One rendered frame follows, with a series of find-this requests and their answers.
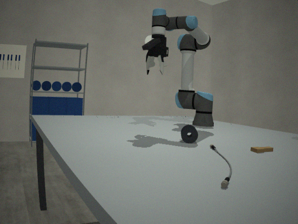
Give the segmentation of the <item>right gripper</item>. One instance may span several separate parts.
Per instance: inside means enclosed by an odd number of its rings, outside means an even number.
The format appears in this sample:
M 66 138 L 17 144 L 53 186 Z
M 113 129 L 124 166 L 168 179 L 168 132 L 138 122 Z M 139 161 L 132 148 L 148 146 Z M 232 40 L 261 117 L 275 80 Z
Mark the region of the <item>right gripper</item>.
M 164 57 L 168 57 L 168 47 L 166 47 L 166 37 L 163 34 L 152 34 L 152 38 L 160 38 L 161 42 L 155 45 L 153 48 L 148 50 L 146 55 L 146 73 L 149 73 L 149 68 L 154 67 L 154 57 L 157 57 L 160 66 L 160 72 L 163 74 L 164 67 L 167 66 L 167 63 L 164 61 Z M 162 45 L 162 46 L 161 46 Z

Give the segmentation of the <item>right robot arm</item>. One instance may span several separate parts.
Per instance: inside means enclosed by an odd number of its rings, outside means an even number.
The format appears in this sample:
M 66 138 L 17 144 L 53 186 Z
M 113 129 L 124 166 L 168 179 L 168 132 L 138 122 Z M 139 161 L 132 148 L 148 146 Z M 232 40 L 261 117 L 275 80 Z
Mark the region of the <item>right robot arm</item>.
M 182 53 L 181 88 L 175 95 L 179 108 L 196 109 L 193 125 L 213 127 L 213 95 L 193 89 L 194 54 L 209 46 L 210 36 L 198 26 L 196 16 L 167 17 L 166 10 L 157 8 L 152 15 L 152 34 L 163 34 L 165 31 L 185 29 L 190 34 L 179 36 L 177 45 Z

